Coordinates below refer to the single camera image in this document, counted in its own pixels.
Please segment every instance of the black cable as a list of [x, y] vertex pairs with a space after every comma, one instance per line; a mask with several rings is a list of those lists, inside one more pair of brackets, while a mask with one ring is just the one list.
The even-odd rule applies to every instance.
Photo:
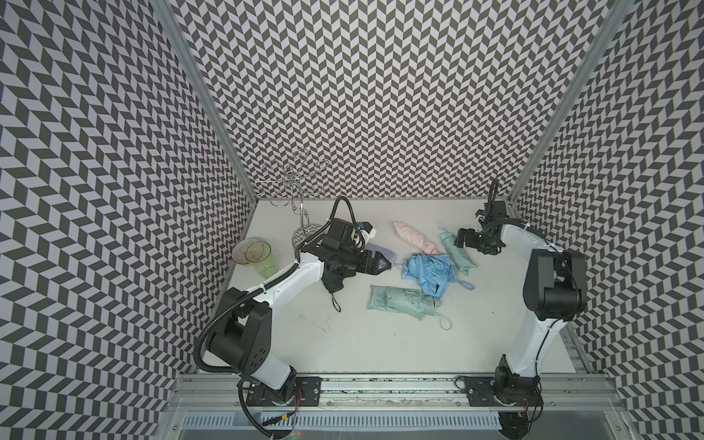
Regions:
[[292, 273], [294, 273], [298, 269], [298, 263], [294, 263], [286, 272], [281, 274], [279, 277], [276, 279], [269, 281], [267, 284], [264, 284], [264, 289], [261, 287], [259, 289], [256, 289], [255, 291], [252, 291], [248, 293], [247, 295], [242, 296], [240, 299], [234, 302], [230, 307], [225, 309], [224, 312], [219, 314], [215, 319], [210, 321], [206, 326], [203, 328], [203, 331], [198, 335], [196, 338], [196, 342], [193, 345], [193, 360], [196, 363], [196, 366], [200, 368], [201, 370], [209, 373], [234, 373], [236, 375], [239, 374], [238, 370], [235, 370], [233, 367], [216, 367], [213, 365], [208, 365], [205, 363], [203, 358], [201, 357], [201, 350], [203, 348], [203, 343], [206, 341], [206, 338], [208, 337], [208, 334], [210, 331], [213, 329], [215, 324], [218, 323], [219, 320], [223, 319], [225, 316], [228, 316], [232, 311], [241, 306], [243, 303], [246, 301], [254, 298], [255, 296], [262, 294], [265, 290], [271, 289], [275, 285], [279, 284], [280, 282], [284, 281], [286, 278], [291, 276]]
[[531, 415], [531, 419], [528, 421], [528, 423], [535, 423], [540, 418], [540, 416], [543, 415], [543, 405], [540, 405], [540, 413], [538, 413], [538, 415], [536, 416], [535, 411], [537, 409], [537, 406], [533, 408], [533, 414]]
[[335, 218], [335, 213], [337, 212], [337, 206], [339, 205], [340, 201], [344, 201], [345, 204], [347, 205], [347, 209], [348, 209], [349, 212], [350, 212], [350, 218], [352, 219], [352, 223], [355, 225], [355, 228], [356, 228], [357, 232], [358, 232], [358, 233], [360, 234], [360, 236], [361, 236], [362, 232], [361, 232], [361, 230], [359, 229], [359, 225], [357, 224], [357, 221], [356, 221], [355, 218], [354, 218], [354, 211], [352, 210], [352, 205], [351, 205], [349, 199], [346, 198], [345, 196], [338, 196], [338, 197], [335, 198], [335, 203], [332, 205], [332, 212], [330, 213], [330, 216], [328, 217], [327, 222], [326, 222], [320, 229], [318, 229], [318, 230], [315, 231], [313, 234], [311, 234], [308, 238], [303, 239], [303, 241], [302, 241], [301, 243], [299, 243], [298, 246], [296, 246], [296, 248], [294, 249], [294, 254], [295, 254], [295, 256], [296, 256], [296, 261], [300, 261], [300, 260], [301, 260], [301, 249], [302, 249], [307, 243], [310, 243], [311, 241], [313, 241], [314, 239], [316, 239], [320, 234], [322, 234], [322, 233], [327, 229], [328, 226], [330, 226], [330, 220], [333, 219], [333, 218]]
[[545, 332], [545, 337], [543, 338], [543, 341], [540, 343], [540, 347], [538, 347], [538, 353], [535, 355], [535, 375], [536, 376], [539, 376], [539, 374], [538, 374], [538, 357], [540, 357], [540, 350], [543, 349], [543, 344], [545, 343], [545, 341], [548, 340], [548, 336], [550, 336], [550, 330], [553, 328], [553, 325], [557, 324], [560, 321], [561, 320], [558, 319], [558, 320], [553, 321], [552, 324], [550, 324], [550, 327], [548, 327], [548, 331]]
[[247, 402], [244, 400], [244, 390], [242, 389], [244, 383], [244, 378], [240, 379], [239, 382], [237, 382], [237, 394], [239, 395], [239, 405], [242, 407], [242, 411], [244, 411], [244, 416], [247, 417], [247, 420], [257, 429], [257, 431], [261, 432], [262, 434], [266, 435], [268, 438], [273, 438], [273, 439], [283, 439], [287, 435], [291, 433], [291, 431], [273, 431], [270, 432], [262, 425], [257, 422], [254, 417], [252, 417], [252, 414], [249, 412], [249, 408], [247, 408]]
[[462, 379], [462, 380], [464, 381], [465, 378], [468, 378], [468, 377], [469, 377], [469, 376], [456, 376], [454, 379], [452, 379], [452, 383], [455, 384], [455, 388], [457, 388], [458, 390], [463, 391], [463, 392], [466, 393], [466, 392], [470, 389], [470, 388], [467, 386], [467, 382], [465, 382], [465, 387], [464, 387], [464, 388], [460, 388], [460, 387], [457, 385], [457, 381], [458, 381], [459, 379]]
[[570, 268], [567, 266], [567, 263], [565, 263], [565, 260], [562, 259], [562, 254], [557, 249], [555, 249], [552, 244], [548, 243], [548, 246], [550, 246], [550, 249], [552, 249], [553, 252], [555, 253], [555, 255], [558, 257], [558, 262], [560, 264], [560, 267], [562, 267], [563, 264], [565, 265], [565, 269], [566, 269], [567, 273], [570, 274], [570, 280], [572, 281], [572, 287], [574, 289], [576, 289], [577, 288], [577, 281], [574, 279], [574, 275], [572, 274], [572, 271], [570, 270]]

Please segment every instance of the metal profile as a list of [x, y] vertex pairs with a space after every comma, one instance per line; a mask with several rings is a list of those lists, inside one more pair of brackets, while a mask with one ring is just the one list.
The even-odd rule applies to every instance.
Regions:
[[577, 351], [577, 355], [579, 356], [579, 359], [582, 362], [582, 365], [584, 366], [584, 369], [586, 370], [586, 372], [595, 373], [596, 370], [594, 369], [593, 364], [589, 360], [589, 357], [587, 356], [586, 351], [584, 350], [584, 346], [579, 341], [579, 335], [577, 334], [577, 331], [574, 329], [574, 323], [568, 322], [567, 325], [565, 326], [564, 330], [567, 331], [567, 334], [569, 335], [570, 339], [572, 340], [572, 344], [574, 345], [574, 349]]
[[560, 133], [562, 124], [565, 123], [567, 117], [570, 115], [574, 103], [577, 102], [579, 95], [582, 94], [582, 90], [589, 81], [591, 74], [594, 73], [599, 66], [599, 61], [601, 61], [606, 49], [616, 36], [616, 32], [618, 32], [619, 27], [626, 19], [633, 4], [634, 0], [615, 0], [614, 6], [606, 13], [606, 19], [597, 31], [593, 43], [589, 49], [587, 49], [586, 55], [579, 64], [572, 81], [568, 84], [565, 95], [555, 109], [553, 117], [548, 121], [547, 127], [545, 127], [543, 134], [540, 136], [538, 143], [533, 149], [533, 153], [509, 192], [509, 200], [518, 200], [518, 197], [520, 197], [525, 190], [525, 187], [533, 177], [538, 165], [540, 165], [540, 162], [547, 155], [553, 140]]
[[215, 107], [215, 102], [208, 91], [203, 75], [196, 66], [196, 61], [193, 58], [193, 54], [186, 43], [186, 39], [184, 38], [179, 25], [176, 23], [176, 19], [174, 18], [171, 9], [171, 3], [169, 0], [150, 0], [150, 2], [152, 8], [154, 9], [154, 15], [161, 24], [161, 27], [166, 34], [166, 38], [171, 43], [171, 47], [181, 63], [184, 73], [191, 82], [193, 91], [201, 102], [203, 110], [206, 112], [206, 115], [210, 120], [210, 125], [213, 127], [215, 136], [218, 138], [218, 141], [220, 141], [222, 151], [230, 160], [230, 165], [232, 166], [234, 174], [237, 176], [247, 199], [253, 203], [256, 203], [257, 198], [254, 195], [254, 190], [252, 190], [249, 177], [247, 176], [242, 163], [239, 161], [237, 148], [232, 143], [232, 138], [230, 138], [230, 135], [227, 133], [225, 124], [220, 117], [220, 112]]
[[[453, 383], [456, 374], [315, 374], [323, 379], [318, 407], [301, 411], [375, 410], [488, 411], [470, 407]], [[493, 373], [464, 374], [487, 377]], [[180, 375], [165, 410], [231, 410], [239, 401], [236, 375]], [[625, 410], [614, 384], [603, 374], [544, 374], [545, 410]], [[506, 407], [505, 411], [521, 408]]]

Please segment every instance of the black mounting plate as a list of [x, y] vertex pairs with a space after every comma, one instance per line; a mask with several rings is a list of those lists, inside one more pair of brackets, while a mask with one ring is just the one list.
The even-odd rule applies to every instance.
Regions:
[[[301, 406], [318, 406], [320, 401], [320, 384], [322, 379], [316, 376], [296, 377], [294, 396], [298, 396], [298, 391], [303, 392]], [[260, 383], [250, 386], [247, 393], [247, 406], [282, 406], [284, 402], [274, 402], [268, 393], [269, 387]]]
[[[465, 390], [470, 406], [508, 407], [494, 398], [494, 387], [491, 384], [493, 380], [493, 377], [464, 377]], [[508, 401], [516, 402], [511, 407], [523, 408], [525, 407], [525, 401], [528, 401], [528, 406], [531, 407], [543, 405], [543, 397], [535, 389], [526, 390], [507, 386], [504, 389], [503, 397]]]

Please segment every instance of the black and white pattern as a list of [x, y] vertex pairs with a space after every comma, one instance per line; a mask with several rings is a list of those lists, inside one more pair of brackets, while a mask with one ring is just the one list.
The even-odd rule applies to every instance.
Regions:
[[251, 206], [146, 0], [0, 17], [0, 438], [150, 434]]
[[400, 197], [507, 192], [608, 2], [172, 5], [253, 181], [300, 149], [321, 196]]
[[704, 439], [703, 29], [637, 3], [520, 200], [589, 257], [577, 332], [647, 439]]

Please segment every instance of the wire rack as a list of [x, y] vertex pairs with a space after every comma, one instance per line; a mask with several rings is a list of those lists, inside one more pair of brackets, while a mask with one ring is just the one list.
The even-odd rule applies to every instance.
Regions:
[[[285, 165], [276, 160], [266, 160], [264, 162], [265, 169], [269, 170], [273, 176], [280, 175], [282, 177], [254, 182], [254, 190], [259, 197], [263, 197], [267, 193], [271, 194], [273, 191], [275, 191], [274, 194], [286, 194], [283, 199], [273, 199], [269, 202], [277, 208], [291, 205], [294, 214], [300, 217], [301, 226], [291, 236], [291, 245], [294, 248], [322, 227], [322, 225], [310, 222], [308, 211], [303, 207], [303, 198], [306, 196], [315, 197], [320, 193], [320, 185], [315, 181], [320, 180], [320, 173], [330, 165], [325, 160], [308, 162], [306, 159], [304, 152], [297, 151], [294, 153], [293, 165]], [[309, 170], [303, 169], [304, 164], [311, 164]]]

